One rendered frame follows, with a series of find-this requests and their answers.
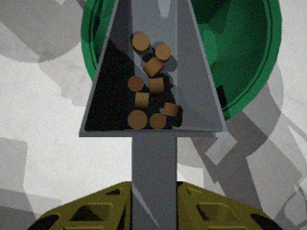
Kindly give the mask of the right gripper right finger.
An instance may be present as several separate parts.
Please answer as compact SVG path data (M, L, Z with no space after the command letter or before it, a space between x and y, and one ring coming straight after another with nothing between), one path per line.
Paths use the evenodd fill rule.
M263 230L250 216L263 211L185 181L177 182L177 230Z

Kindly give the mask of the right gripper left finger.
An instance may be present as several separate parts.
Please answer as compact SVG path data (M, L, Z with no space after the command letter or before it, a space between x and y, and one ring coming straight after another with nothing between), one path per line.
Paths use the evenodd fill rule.
M131 230L131 181L123 181L44 213L58 215L49 230Z

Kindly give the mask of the green bowl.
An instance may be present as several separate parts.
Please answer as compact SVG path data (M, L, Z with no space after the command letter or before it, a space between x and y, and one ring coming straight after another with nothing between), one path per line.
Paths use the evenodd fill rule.
M85 68L94 80L115 0L86 0L81 25ZM279 0L191 0L224 119L260 92L282 39Z

